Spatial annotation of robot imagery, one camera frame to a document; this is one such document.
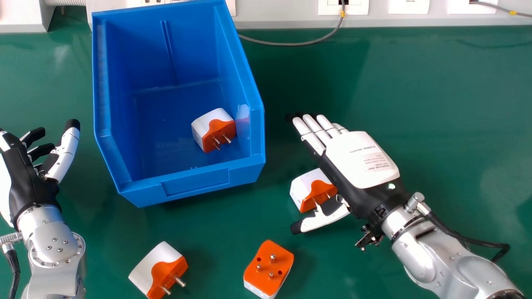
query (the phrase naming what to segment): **white wall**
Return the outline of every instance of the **white wall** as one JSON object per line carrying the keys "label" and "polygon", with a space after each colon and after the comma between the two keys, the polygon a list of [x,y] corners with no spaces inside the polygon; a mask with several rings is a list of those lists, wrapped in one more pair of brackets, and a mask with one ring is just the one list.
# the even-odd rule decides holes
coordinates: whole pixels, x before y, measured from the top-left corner
{"label": "white wall", "polygon": [[[318,0],[236,0],[237,28],[334,27],[337,16],[318,15]],[[368,15],[348,16],[343,27],[532,24],[532,18],[495,14],[447,14],[448,0],[431,0],[427,15],[388,14],[388,0],[370,0]],[[499,0],[499,6],[532,13],[532,0]]]}

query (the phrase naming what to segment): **plug adapter inside bin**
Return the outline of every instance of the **plug adapter inside bin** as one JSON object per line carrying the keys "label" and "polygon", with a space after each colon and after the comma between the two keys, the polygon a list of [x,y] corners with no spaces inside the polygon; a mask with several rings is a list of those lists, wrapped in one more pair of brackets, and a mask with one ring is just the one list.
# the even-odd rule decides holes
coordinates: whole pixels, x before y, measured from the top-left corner
{"label": "plug adapter inside bin", "polygon": [[[264,108],[224,0],[93,14],[94,131],[118,192],[142,207],[255,182]],[[231,146],[205,155],[190,124],[223,108]]]}

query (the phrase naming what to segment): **silver robotic forearm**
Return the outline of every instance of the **silver robotic forearm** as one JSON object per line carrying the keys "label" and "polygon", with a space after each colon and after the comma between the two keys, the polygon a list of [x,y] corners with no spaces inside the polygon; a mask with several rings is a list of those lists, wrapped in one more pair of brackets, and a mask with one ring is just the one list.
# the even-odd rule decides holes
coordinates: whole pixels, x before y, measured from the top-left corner
{"label": "silver robotic forearm", "polygon": [[35,205],[19,217],[31,278],[22,299],[84,299],[85,241],[54,205]]}
{"label": "silver robotic forearm", "polygon": [[522,299],[524,296],[495,263],[471,253],[423,216],[425,203],[398,207],[382,230],[408,276],[441,299]]}

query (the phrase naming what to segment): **bolt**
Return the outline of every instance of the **bolt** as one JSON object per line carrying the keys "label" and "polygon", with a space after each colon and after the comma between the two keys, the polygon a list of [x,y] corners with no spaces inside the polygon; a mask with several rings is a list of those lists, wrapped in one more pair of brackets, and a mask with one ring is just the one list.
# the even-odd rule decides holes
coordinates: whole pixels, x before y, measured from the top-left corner
{"label": "bolt", "polygon": [[406,205],[404,206],[404,210],[408,213],[413,213],[418,206],[418,203],[423,202],[425,200],[425,197],[420,192],[416,192],[412,194]]}

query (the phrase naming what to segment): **cable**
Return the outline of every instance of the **cable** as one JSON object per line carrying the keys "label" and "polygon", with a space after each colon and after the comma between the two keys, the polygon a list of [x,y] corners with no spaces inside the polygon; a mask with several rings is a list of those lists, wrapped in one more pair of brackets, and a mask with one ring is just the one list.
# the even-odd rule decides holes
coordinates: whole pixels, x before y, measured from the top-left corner
{"label": "cable", "polygon": [[47,6],[87,6],[86,0],[44,0]]}
{"label": "cable", "polygon": [[497,252],[497,254],[492,258],[493,263],[497,263],[506,253],[508,253],[508,251],[510,251],[510,245],[506,243],[488,242],[462,236],[459,232],[451,230],[449,227],[447,227],[433,212],[428,213],[425,218],[434,223],[434,225],[442,230],[442,232],[445,234],[460,241],[489,248],[500,248],[501,250],[499,250],[499,252]]}
{"label": "cable", "polygon": [[497,6],[495,4],[491,4],[491,3],[486,3],[486,2],[481,2],[479,0],[470,0],[469,1],[469,4],[478,4],[478,5],[483,5],[483,6],[488,6],[488,7],[491,7],[493,9],[496,9],[496,10],[500,10],[500,11],[503,11],[503,12],[507,12],[511,15],[520,15],[520,16],[526,16],[527,18],[532,18],[532,14],[529,14],[529,13],[522,13],[522,12],[517,12],[517,11],[513,11],[513,10],[509,10],[509,9],[505,9],[503,7],[500,7],[500,6]]}
{"label": "cable", "polygon": [[344,18],[345,18],[345,1],[344,0],[341,0],[341,1],[342,1],[342,11],[340,12],[340,20],[338,21],[338,24],[336,25],[336,27],[331,32],[329,32],[328,34],[326,34],[326,35],[324,35],[324,36],[322,36],[322,37],[320,37],[318,39],[310,40],[310,41],[304,41],[302,43],[275,43],[273,41],[265,41],[265,40],[254,39],[254,38],[247,37],[247,36],[244,36],[244,35],[241,35],[241,34],[239,34],[238,36],[241,39],[252,41],[254,43],[261,44],[261,45],[267,45],[267,46],[300,47],[300,46],[308,46],[308,45],[317,44],[317,43],[319,43],[321,41],[324,41],[327,38],[331,37],[333,34],[335,34],[338,31],[338,29],[340,28],[340,26],[342,25],[342,22],[344,21]]}
{"label": "cable", "polygon": [[9,290],[9,296],[7,298],[15,299],[20,282],[19,258],[17,257],[16,251],[11,242],[2,244],[2,249],[4,251],[5,258],[9,263],[9,267],[11,268],[11,272],[13,273],[13,281],[11,282],[11,288]]}

